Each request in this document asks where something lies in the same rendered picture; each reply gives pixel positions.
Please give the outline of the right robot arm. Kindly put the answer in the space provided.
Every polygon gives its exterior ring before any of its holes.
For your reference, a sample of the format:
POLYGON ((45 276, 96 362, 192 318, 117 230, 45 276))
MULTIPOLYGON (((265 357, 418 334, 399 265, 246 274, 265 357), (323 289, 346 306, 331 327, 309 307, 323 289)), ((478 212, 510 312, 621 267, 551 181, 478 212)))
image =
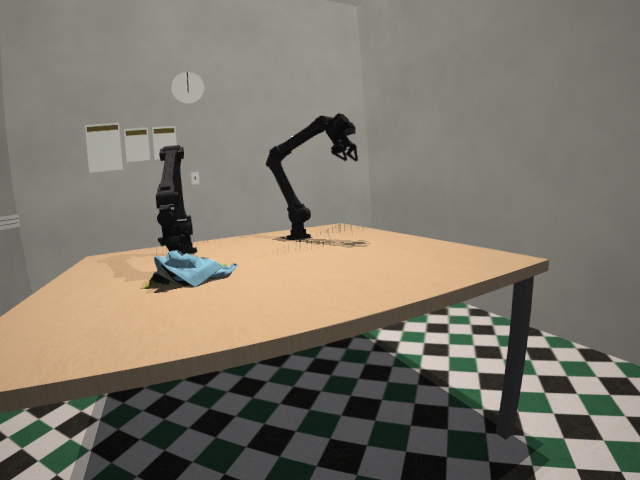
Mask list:
POLYGON ((161 225, 163 239, 170 239, 170 242, 178 242, 180 240, 181 234, 183 234, 185 235, 185 238, 187 238, 183 239, 182 242, 179 242, 180 246, 178 251, 183 254, 197 253, 197 247, 193 248, 191 237, 189 236, 193 235, 192 221, 190 218, 191 215, 187 216, 186 212, 184 211, 180 172, 181 159, 184 159, 184 148, 180 147, 180 145, 164 146, 162 149, 160 149, 159 155, 160 160, 165 161, 162 180, 159 184, 156 194, 156 205, 157 209, 159 209, 157 221, 161 225), (174 207, 174 210, 171 209, 171 207, 174 207), (176 217, 177 220, 187 220, 177 221, 176 217), (172 225, 172 223, 176 222, 177 224, 172 225))

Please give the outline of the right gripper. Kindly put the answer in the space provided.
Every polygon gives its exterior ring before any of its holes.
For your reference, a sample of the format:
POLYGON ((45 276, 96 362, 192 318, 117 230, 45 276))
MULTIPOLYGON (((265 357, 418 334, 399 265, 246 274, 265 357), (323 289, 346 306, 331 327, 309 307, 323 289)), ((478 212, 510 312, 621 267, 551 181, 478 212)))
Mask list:
POLYGON ((170 242, 170 239, 163 239, 163 237, 158 238, 158 242, 161 244, 161 246, 168 247, 167 249, 169 251, 174 251, 179 249, 179 242, 183 241, 183 239, 186 239, 185 235, 181 234, 180 240, 178 242, 170 242))

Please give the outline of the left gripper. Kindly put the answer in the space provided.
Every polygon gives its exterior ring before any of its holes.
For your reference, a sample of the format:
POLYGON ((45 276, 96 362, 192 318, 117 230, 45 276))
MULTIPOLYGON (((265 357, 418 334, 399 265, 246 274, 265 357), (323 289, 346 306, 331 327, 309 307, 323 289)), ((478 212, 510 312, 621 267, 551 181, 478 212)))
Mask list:
POLYGON ((338 140, 337 142, 335 142, 335 140, 333 139, 332 136, 331 136, 331 141, 333 142, 334 145, 331 147, 331 149, 332 149, 331 153, 333 155, 341 158, 344 161, 347 160, 346 155, 349 156, 350 158, 352 158, 354 161, 358 160, 358 157, 357 157, 357 146, 355 144, 353 144, 351 141, 348 141, 348 140, 338 140), (340 143, 342 143, 342 144, 340 144, 340 143), (348 149, 347 153, 345 153, 345 151, 347 150, 347 147, 350 147, 350 148, 348 149), (355 158, 351 155, 351 152, 353 150, 354 150, 355 158), (337 153, 341 153, 341 152, 343 153, 344 158, 342 156, 340 156, 339 154, 337 154, 337 153))

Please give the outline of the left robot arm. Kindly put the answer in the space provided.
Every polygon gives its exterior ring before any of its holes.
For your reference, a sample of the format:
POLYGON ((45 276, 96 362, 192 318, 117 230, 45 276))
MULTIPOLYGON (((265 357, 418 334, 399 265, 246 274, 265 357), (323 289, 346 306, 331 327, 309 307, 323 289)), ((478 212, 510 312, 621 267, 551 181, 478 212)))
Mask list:
POLYGON ((266 166, 269 167, 274 174, 289 206, 287 210, 289 212, 289 220, 292 222, 292 230, 290 230, 291 235, 287 235, 287 239, 296 240, 311 237, 311 234, 307 234, 306 229, 304 229, 304 222, 310 219, 311 212, 298 200, 282 168, 281 161, 287 154, 289 155, 293 149, 325 130, 330 139, 334 134, 332 137, 335 142, 337 142, 338 140, 350 141, 347 135, 356 134, 355 129, 353 123, 351 123, 344 114, 338 113, 334 118, 319 116, 305 129, 269 151, 270 155, 266 161, 266 166))

